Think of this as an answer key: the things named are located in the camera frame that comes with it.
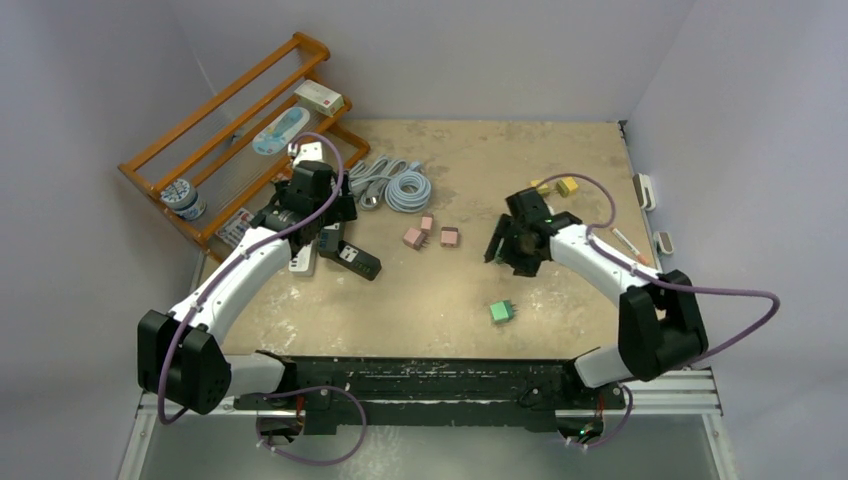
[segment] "yellow cube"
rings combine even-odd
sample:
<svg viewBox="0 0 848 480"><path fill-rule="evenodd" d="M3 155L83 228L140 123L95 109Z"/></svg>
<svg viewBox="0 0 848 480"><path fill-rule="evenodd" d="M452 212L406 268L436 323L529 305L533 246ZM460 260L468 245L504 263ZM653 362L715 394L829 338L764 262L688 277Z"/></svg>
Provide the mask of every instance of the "yellow cube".
<svg viewBox="0 0 848 480"><path fill-rule="evenodd" d="M571 177L560 178L556 187L560 195L567 197L577 191L577 182Z"/></svg>
<svg viewBox="0 0 848 480"><path fill-rule="evenodd" d="M541 180L533 180L532 182L530 182L530 186L535 187L536 191L539 192L539 195L547 197L548 194L551 193L551 187L548 186L547 183L539 185L540 182Z"/></svg>

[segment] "beige table surface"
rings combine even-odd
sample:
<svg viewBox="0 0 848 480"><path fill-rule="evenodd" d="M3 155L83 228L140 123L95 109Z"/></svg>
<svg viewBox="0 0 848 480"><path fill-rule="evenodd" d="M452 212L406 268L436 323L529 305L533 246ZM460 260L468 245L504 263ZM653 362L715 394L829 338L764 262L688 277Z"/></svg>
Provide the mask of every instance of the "beige table surface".
<svg viewBox="0 0 848 480"><path fill-rule="evenodd" d="M354 120L346 122L380 154L421 160L433 183L436 228L458 227L458 249L437 238L413 251L401 243L420 215L385 205L360 211L346 240L377 256L373 282L319 258L315 276L280 271L242 312L225 353L265 349L287 355L568 358L613 342L617 310L577 274L552 262L536 278L483 263L504 198L532 179L571 171L601 181L618 205L615 224L650 258L627 151L611 123ZM548 203L585 223L609 206L585 182L576 195ZM608 232L601 238L623 250ZM216 262L207 260L204 278ZM492 324L488 305L511 300L516 318Z"/></svg>

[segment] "wooden rack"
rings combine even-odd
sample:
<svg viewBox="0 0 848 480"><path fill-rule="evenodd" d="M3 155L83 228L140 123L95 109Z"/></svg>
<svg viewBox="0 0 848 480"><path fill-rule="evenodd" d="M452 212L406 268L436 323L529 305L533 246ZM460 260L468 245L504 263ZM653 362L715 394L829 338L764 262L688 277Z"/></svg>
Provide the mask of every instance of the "wooden rack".
<svg viewBox="0 0 848 480"><path fill-rule="evenodd" d="M171 168L164 176L157 179L148 179L142 176L140 172L148 162L156 158L160 153L171 146L175 141L190 132L204 118L218 110L224 102L231 99L239 91L251 84L260 75L268 71L272 66L283 60L287 55L296 52L296 56L300 59L299 68L295 69L282 82L272 88L267 94L262 96L258 101L244 110L235 120L228 125L218 130L201 146L192 146L193 153L185 157L182 162ZM297 103L297 97L291 95L274 108L267 115L261 116L261 112L266 110L273 102L280 97L284 92L291 91L293 87L301 83L303 80L313 80L318 83L323 83L321 78L315 72L315 68L322 62L330 58L330 51L327 47L309 37L306 34L297 32L292 36L292 39L283 44L280 48L271 53L267 58L259 62L256 66L248 70L244 75L239 77L231 85L223 89L214 98L209 100L205 105L197 109L194 113L180 122L177 126L168 131L165 135L153 142L144 151L135 156L127 163L118 166L119 170L136 186L145 196L162 212L183 235L189 240L197 244L205 253L212 257L221 260L223 256L220 251L213 251L210 248L210 240L215 236L216 231L221 228L226 222L244 206L251 198L256 196L263 188L265 188L271 179L282 173L286 176L291 174L291 158L285 154L279 155L275 162L271 162L270 166L261 173L255 181L250 183L238 191L232 192L232 198L227 199L218 211L207 211L203 214L203 222L187 222L178 217L173 211L165 206L160 200L160 194L178 178L183 178L187 173L193 173L191 177L185 177L196 188L200 187L204 182L210 179L221 167L227 162L237 157L243 149L250 149L250 143L253 137L268 126L275 118L281 115L286 109L294 106ZM338 124L338 120L351 109L351 101L344 96L344 107L339 109L332 117L324 117L316 114L320 119L320 123L311 130L315 133L328 132L342 141L350 144L355 148L355 152L345 161L346 167L351 167L359 159L365 156L370 150L368 142L359 136L344 129ZM241 135L237 141L227 146L233 135L239 128L250 122L252 119L258 120L249 130ZM214 152L223 149L216 158Z"/></svg>

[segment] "green cube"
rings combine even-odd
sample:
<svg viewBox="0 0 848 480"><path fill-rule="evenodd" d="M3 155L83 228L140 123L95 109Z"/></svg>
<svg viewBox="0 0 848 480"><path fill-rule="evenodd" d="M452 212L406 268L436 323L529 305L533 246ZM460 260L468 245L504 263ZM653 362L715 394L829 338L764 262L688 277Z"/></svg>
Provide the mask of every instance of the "green cube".
<svg viewBox="0 0 848 480"><path fill-rule="evenodd" d="M515 317L515 309L509 300L493 303L489 305L489 310L492 312L492 323L495 324L506 323Z"/></svg>

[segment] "white jar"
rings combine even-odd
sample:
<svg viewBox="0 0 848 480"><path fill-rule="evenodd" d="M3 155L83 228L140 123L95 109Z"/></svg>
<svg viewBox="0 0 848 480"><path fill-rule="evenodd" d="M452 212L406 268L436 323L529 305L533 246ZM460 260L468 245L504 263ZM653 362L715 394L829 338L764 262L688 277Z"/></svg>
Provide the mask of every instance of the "white jar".
<svg viewBox="0 0 848 480"><path fill-rule="evenodd" d="M160 198L180 218L189 222L206 211L206 201L200 198L194 185L182 178L162 190Z"/></svg>

